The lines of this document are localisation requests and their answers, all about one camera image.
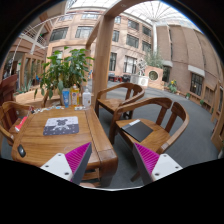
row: wooden table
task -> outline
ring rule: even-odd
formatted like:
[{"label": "wooden table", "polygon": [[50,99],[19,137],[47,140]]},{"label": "wooden table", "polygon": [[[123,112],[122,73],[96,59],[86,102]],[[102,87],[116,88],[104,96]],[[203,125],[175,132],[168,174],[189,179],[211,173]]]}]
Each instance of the wooden table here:
[{"label": "wooden table", "polygon": [[[78,133],[43,135],[48,118],[70,116],[78,117]],[[109,186],[117,170],[118,158],[92,107],[88,110],[75,111],[69,106],[65,109],[51,109],[30,114],[16,137],[12,158],[17,162],[41,167],[56,153],[66,154],[88,142],[92,142],[92,154],[83,180],[98,178],[100,186]],[[17,151],[19,144],[26,151],[26,156],[23,158]]]}]

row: plant pot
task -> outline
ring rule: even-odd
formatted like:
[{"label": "plant pot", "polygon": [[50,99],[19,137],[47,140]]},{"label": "plant pot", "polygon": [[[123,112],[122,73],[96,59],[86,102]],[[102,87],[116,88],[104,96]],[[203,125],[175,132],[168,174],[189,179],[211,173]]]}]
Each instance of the plant pot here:
[{"label": "plant pot", "polygon": [[[64,91],[64,90],[69,90],[69,105],[71,105],[71,88],[64,88],[63,90],[62,90],[62,92]],[[64,104],[64,99],[63,99],[63,94],[61,94],[61,102],[62,102],[62,105],[64,106],[65,104]]]}]

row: small plant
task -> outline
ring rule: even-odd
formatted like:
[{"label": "small plant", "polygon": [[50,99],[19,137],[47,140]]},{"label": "small plant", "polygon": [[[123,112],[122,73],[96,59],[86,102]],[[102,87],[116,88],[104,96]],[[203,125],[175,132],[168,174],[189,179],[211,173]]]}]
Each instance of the small plant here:
[{"label": "small plant", "polygon": [[191,94],[190,93],[187,93],[186,94],[186,98],[190,98]]},{"label": "small plant", "polygon": [[169,83],[168,88],[169,88],[171,93],[176,93],[177,92],[177,81],[175,79],[172,80]]},{"label": "small plant", "polygon": [[204,100],[203,99],[200,100],[200,104],[201,104],[201,106],[204,104]]}]

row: building facade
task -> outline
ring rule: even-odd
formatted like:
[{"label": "building facade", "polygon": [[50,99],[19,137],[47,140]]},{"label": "building facade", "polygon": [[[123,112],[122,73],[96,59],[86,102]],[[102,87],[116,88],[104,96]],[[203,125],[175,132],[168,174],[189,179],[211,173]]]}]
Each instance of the building facade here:
[{"label": "building facade", "polygon": [[[69,50],[85,47],[89,34],[104,10],[72,8],[66,16],[58,18],[49,34],[47,56],[60,50],[61,57],[66,57]],[[156,31],[152,23],[127,13],[115,18],[110,73],[116,76],[135,74],[138,71],[136,60],[144,59],[146,51],[153,50],[156,43],[164,66],[160,87],[175,79],[177,89],[183,95],[190,93],[191,100],[198,104],[203,99],[204,107],[211,112],[217,83],[223,81],[220,60],[213,47],[190,22],[156,22],[155,27]],[[70,46],[70,49],[64,51],[64,46]],[[92,57],[95,57],[95,46],[96,41],[91,45]],[[153,86],[153,81],[150,80],[149,86]]]}]

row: wooden chair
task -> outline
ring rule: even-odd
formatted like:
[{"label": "wooden chair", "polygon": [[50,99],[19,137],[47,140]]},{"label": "wooden chair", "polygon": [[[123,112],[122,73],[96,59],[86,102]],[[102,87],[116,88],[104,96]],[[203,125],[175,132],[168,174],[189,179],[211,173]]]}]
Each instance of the wooden chair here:
[{"label": "wooden chair", "polygon": [[[139,120],[141,120],[144,124],[153,129],[153,132],[149,134],[141,143],[139,143],[137,140],[135,140],[133,137],[131,137],[121,129],[123,126],[129,124],[130,122],[133,122],[136,119],[131,120],[119,120],[119,119],[121,117],[121,114],[123,114],[124,112],[130,110],[134,111],[134,109],[148,104],[160,105],[161,110],[155,123],[147,119],[139,118]],[[134,143],[138,143],[144,147],[151,149],[152,151],[158,154],[164,153],[181,136],[181,134],[184,132],[189,123],[189,115],[187,111],[179,103],[174,102],[171,108],[172,114],[168,120],[165,129],[160,126],[162,124],[162,121],[165,117],[167,110],[171,107],[171,104],[172,101],[169,98],[158,97],[158,98],[147,98],[129,105],[118,107],[114,112],[110,126],[109,139],[111,144],[114,144],[114,138],[116,133],[118,132],[123,137],[123,139],[128,143],[131,149],[133,148]],[[180,117],[183,123],[171,136],[169,132],[172,129],[173,124],[175,123],[177,117]],[[137,172],[132,177],[131,180],[134,181],[139,176],[140,173]]]},{"label": "wooden chair", "polygon": [[34,109],[33,106],[22,105],[14,101],[8,101],[2,104],[0,109],[0,120],[3,124],[3,127],[0,127],[0,129],[3,135],[7,138],[8,144],[10,146],[13,145],[17,136],[15,126],[19,125],[22,120],[21,118],[18,118],[17,112],[19,112],[20,116],[27,116],[28,111],[31,108]]},{"label": "wooden chair", "polygon": [[10,134],[4,127],[6,127],[6,119],[5,114],[3,111],[3,108],[0,106],[0,132],[3,134],[3,136],[6,137],[8,143],[10,145],[13,145],[14,143],[14,136]]},{"label": "wooden chair", "polygon": [[[104,93],[107,93],[109,91],[112,91],[112,90],[115,90],[115,89],[118,89],[121,87],[127,88],[125,100],[114,99],[114,98],[113,99],[100,99]],[[133,83],[121,83],[121,84],[118,84],[111,88],[101,90],[100,92],[98,92],[97,98],[96,98],[96,104],[95,104],[96,114],[99,117],[99,106],[102,106],[107,111],[109,111],[111,114],[113,114],[114,111],[119,106],[133,103],[136,100],[142,98],[144,96],[144,94],[145,94],[145,90],[141,86],[133,84]],[[129,111],[129,113],[127,113],[127,112],[128,111],[124,112],[123,117],[125,118],[127,116],[129,119],[131,119],[133,112],[132,111]]]},{"label": "wooden chair", "polygon": [[6,101],[14,101],[13,93],[15,92],[17,77],[17,74],[15,74],[2,80],[0,84],[0,106]]}]

